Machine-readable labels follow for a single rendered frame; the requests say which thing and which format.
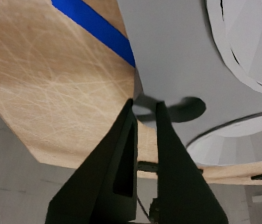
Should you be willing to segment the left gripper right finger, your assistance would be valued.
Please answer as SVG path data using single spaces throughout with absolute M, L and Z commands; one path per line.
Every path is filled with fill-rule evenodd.
M 176 134 L 165 102 L 156 103 L 159 224 L 229 224 Z

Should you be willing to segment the blue tape outline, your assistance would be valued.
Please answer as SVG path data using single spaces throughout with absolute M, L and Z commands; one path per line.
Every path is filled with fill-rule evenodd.
M 129 40 L 82 0 L 51 0 L 52 5 L 135 68 Z

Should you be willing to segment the grey steel bowl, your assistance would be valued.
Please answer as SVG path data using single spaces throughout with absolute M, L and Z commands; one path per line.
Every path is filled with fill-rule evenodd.
M 201 164 L 227 166 L 262 162 L 262 113 L 210 130 L 194 139 L 186 149 L 193 161 Z
M 220 0 L 205 2 L 213 39 L 226 66 L 262 93 L 262 0 L 222 0 L 223 16 Z

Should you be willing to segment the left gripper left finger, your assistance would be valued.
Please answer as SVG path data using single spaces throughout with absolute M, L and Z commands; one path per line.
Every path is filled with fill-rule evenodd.
M 49 202 L 45 224 L 136 220 L 138 120 L 132 108 L 128 98 L 107 134 Z

